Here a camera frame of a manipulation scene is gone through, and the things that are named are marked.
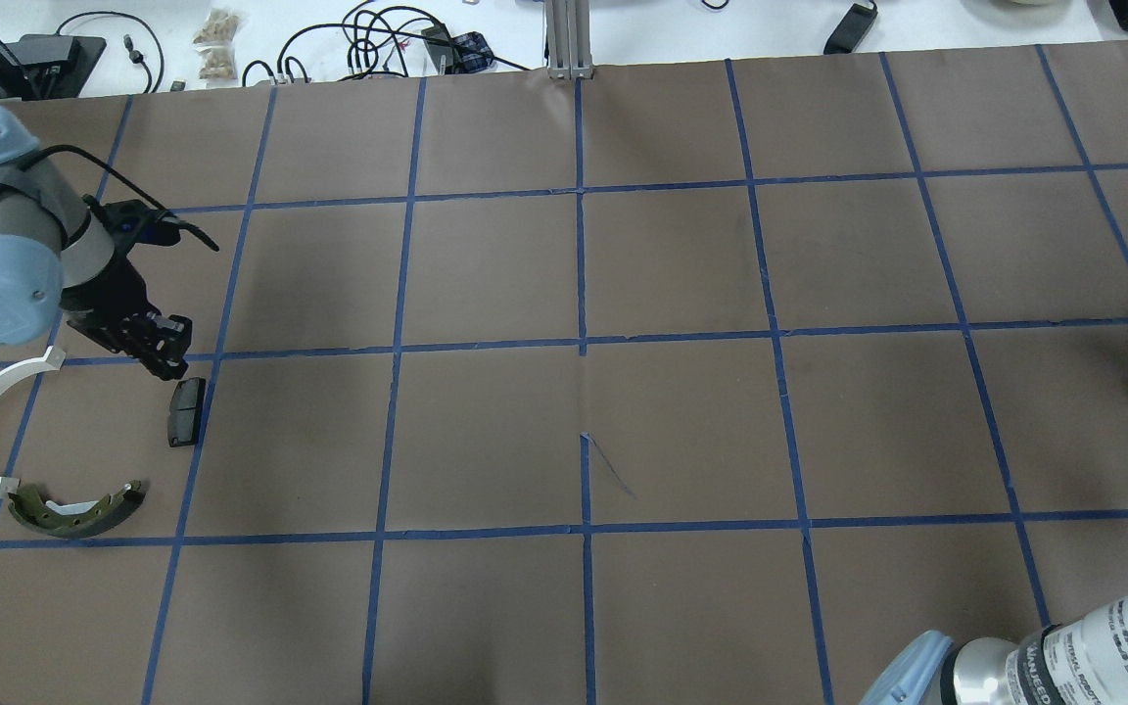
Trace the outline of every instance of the plastic bag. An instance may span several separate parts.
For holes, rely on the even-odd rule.
[[[238,78],[233,61],[233,35],[241,26],[241,15],[226,8],[211,8],[206,21],[194,33],[194,50],[202,62],[197,77],[206,80],[235,80]]]

